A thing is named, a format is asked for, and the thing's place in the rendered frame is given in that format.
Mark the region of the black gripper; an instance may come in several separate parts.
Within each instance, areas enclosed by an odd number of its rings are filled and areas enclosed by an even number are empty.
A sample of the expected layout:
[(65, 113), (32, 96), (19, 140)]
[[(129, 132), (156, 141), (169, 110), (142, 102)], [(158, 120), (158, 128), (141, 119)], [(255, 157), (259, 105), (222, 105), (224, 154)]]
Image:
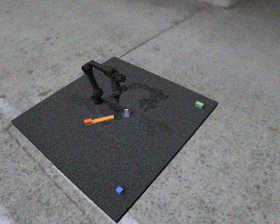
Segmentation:
[(118, 90), (118, 86), (119, 83), (112, 83), (111, 87), (112, 87), (112, 96), (114, 97), (114, 99), (116, 100), (116, 102), (119, 104), (120, 102), (120, 94), (121, 94), (121, 90)]

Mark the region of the small blue cube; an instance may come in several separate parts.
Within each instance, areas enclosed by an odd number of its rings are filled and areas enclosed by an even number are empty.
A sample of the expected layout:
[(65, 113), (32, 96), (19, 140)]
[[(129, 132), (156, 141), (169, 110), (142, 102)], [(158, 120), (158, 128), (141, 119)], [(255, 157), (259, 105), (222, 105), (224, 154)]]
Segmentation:
[(116, 189), (116, 192), (117, 192), (119, 195), (121, 195), (121, 194), (123, 193), (123, 189), (122, 189), (121, 187), (118, 187), (118, 188)]

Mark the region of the orange bar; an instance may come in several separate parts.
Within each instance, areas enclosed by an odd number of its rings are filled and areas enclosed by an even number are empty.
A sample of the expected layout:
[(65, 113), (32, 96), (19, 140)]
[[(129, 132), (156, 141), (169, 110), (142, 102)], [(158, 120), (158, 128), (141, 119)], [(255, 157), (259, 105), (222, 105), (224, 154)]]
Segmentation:
[(85, 125), (88, 126), (88, 125), (92, 125), (92, 124), (96, 124), (96, 123), (101, 123), (101, 122), (109, 121), (109, 120), (113, 120), (113, 119), (114, 119), (113, 115), (112, 116), (103, 117), (103, 118), (98, 118), (98, 119), (95, 119), (95, 120), (88, 119), (88, 120), (85, 120)]

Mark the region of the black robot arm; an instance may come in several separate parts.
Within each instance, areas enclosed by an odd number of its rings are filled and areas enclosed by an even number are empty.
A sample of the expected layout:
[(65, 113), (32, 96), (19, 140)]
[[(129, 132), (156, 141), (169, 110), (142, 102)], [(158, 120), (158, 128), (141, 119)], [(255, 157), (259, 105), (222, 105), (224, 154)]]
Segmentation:
[[(110, 78), (111, 84), (112, 83), (120, 83), (126, 81), (126, 76), (122, 73), (119, 73), (118, 70), (116, 70), (114, 67), (111, 66), (104, 66), (98, 62), (95, 62), (94, 60), (91, 60), (90, 62), (87, 62), (82, 67), (82, 71), (88, 76), (92, 87), (93, 87), (93, 96), (92, 99), (94, 99), (94, 103), (99, 105), (103, 103), (103, 100), (101, 96), (103, 95), (103, 90), (98, 87), (96, 83), (95, 76), (93, 75), (93, 68), (100, 70), (103, 72), (108, 78)], [(126, 85), (118, 86), (118, 90), (126, 91), (127, 87)]]

